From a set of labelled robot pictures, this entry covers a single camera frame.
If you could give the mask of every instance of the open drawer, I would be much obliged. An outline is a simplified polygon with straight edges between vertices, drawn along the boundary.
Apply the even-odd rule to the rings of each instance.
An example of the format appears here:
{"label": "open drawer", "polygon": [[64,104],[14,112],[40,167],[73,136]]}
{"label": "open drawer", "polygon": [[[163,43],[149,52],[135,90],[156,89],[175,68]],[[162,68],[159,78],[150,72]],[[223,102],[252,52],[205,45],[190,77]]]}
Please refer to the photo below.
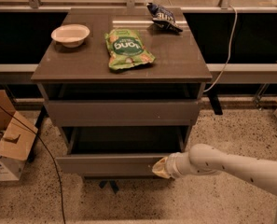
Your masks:
{"label": "open drawer", "polygon": [[49,101],[55,126],[194,125],[196,101]]}
{"label": "open drawer", "polygon": [[153,176],[157,161],[184,149],[186,131],[176,126],[63,128],[70,147],[57,162],[64,172],[83,176]]}

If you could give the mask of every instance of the green chip bag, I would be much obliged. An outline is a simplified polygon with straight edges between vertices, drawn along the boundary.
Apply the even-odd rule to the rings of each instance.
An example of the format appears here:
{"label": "green chip bag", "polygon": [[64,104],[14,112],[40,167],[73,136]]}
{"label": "green chip bag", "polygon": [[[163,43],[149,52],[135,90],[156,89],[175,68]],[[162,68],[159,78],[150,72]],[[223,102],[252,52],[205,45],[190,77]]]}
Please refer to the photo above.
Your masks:
{"label": "green chip bag", "polygon": [[135,30],[114,29],[105,34],[104,38],[110,53],[110,69],[128,69],[155,60],[155,57],[145,49]]}

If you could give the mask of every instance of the black cable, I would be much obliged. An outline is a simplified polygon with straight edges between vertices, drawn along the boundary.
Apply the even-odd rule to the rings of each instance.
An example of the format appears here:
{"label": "black cable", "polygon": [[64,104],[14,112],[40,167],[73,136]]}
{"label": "black cable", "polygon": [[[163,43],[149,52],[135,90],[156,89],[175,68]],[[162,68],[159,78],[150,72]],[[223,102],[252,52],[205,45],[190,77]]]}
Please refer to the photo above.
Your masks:
{"label": "black cable", "polygon": [[21,125],[23,125],[24,127],[26,127],[28,130],[30,130],[32,133],[35,134],[35,136],[41,141],[41,143],[43,144],[43,146],[45,147],[46,151],[48,152],[48,154],[50,155],[50,157],[53,160],[53,164],[56,170],[56,174],[58,177],[58,181],[60,184],[60,192],[61,192],[61,202],[62,202],[62,219],[63,219],[63,223],[65,224],[65,216],[64,216],[64,207],[63,207],[63,193],[62,193],[62,180],[61,180],[61,176],[60,173],[58,171],[57,165],[56,165],[56,161],[53,157],[53,155],[51,154],[51,152],[48,150],[47,146],[45,145],[44,141],[41,139],[41,137],[38,135],[38,133],[34,132],[31,128],[29,128],[26,124],[24,124],[23,122],[21,122],[20,120],[18,120],[17,118],[15,118],[14,116],[12,116],[10,113],[8,113],[2,106],[0,106],[0,109],[2,109],[6,114],[8,114],[9,116],[11,116],[13,119],[15,119],[16,121],[18,121]]}

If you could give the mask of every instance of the snack bag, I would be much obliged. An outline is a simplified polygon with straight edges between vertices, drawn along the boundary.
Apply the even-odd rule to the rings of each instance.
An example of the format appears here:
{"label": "snack bag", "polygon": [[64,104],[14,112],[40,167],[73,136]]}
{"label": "snack bag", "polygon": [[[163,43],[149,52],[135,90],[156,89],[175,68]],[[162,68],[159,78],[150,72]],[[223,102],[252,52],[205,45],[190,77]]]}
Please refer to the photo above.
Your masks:
{"label": "snack bag", "polygon": [[153,22],[156,23],[157,26],[166,30],[175,31],[177,33],[183,32],[183,29],[176,24],[174,15],[171,11],[161,5],[153,3],[148,3],[147,8],[153,16]]}
{"label": "snack bag", "polygon": [[110,69],[128,69],[155,60],[155,57],[145,49],[135,30],[114,29],[105,34],[104,38],[110,53]]}

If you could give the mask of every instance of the cabinet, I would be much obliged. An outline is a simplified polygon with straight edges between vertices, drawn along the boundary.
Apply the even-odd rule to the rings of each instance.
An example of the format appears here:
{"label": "cabinet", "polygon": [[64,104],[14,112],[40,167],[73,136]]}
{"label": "cabinet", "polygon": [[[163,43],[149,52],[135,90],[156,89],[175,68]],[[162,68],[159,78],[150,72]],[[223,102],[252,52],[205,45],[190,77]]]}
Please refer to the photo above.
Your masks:
{"label": "cabinet", "polygon": [[[160,30],[145,7],[71,9],[63,24],[89,27],[78,48],[54,41],[32,76],[68,153],[62,170],[91,178],[152,177],[152,166],[184,151],[211,74],[179,8],[181,34]],[[138,30],[152,64],[112,72],[104,34]]]}

